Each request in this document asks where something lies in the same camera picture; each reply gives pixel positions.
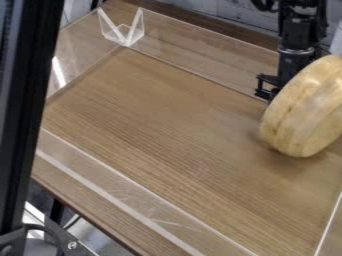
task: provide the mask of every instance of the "screw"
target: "screw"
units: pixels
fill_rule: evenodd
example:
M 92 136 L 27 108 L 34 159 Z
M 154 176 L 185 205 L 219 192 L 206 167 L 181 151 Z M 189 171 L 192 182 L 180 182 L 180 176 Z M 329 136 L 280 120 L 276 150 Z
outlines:
M 0 256 L 9 256 L 11 254 L 13 246 L 7 245 L 2 248 Z
M 74 250 L 76 247 L 77 247 L 77 242 L 69 242 L 69 244 L 68 244 L 68 249 L 69 249 L 69 250 Z

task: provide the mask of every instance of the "black vertical post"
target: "black vertical post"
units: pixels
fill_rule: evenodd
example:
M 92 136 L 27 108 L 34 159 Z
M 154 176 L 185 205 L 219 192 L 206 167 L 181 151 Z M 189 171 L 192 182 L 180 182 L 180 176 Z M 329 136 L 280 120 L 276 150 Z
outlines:
M 0 236 L 22 228 L 62 0 L 0 0 Z M 11 244 L 21 255 L 23 241 Z

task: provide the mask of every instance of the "wooden board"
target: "wooden board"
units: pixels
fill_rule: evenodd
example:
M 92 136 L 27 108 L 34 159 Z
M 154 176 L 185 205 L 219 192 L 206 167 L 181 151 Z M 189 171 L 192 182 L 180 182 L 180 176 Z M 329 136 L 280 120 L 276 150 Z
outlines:
M 49 102 L 42 126 L 256 254 L 312 255 L 342 143 L 309 159 L 277 154 L 257 137 L 265 107 L 120 49 Z M 33 178 L 140 254 L 184 254 L 41 160 Z

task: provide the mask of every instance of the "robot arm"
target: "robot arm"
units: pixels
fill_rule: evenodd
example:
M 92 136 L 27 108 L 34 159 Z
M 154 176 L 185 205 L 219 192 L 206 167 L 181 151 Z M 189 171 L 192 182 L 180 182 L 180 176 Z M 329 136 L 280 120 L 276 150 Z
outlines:
M 251 2 L 257 10 L 277 12 L 277 74 L 259 74 L 255 90 L 257 97 L 271 101 L 296 73 L 321 55 L 319 44 L 327 29 L 327 0 L 279 0 L 277 9 L 273 9 L 275 0 Z M 264 82 L 273 86 L 272 90 L 263 88 Z

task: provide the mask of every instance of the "round wooden block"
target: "round wooden block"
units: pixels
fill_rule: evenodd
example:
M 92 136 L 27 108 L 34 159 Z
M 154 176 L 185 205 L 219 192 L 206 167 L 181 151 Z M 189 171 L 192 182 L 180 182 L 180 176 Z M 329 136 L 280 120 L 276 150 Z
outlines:
M 288 156 L 316 154 L 342 134 L 342 58 L 328 55 L 311 63 L 271 102 L 260 134 Z

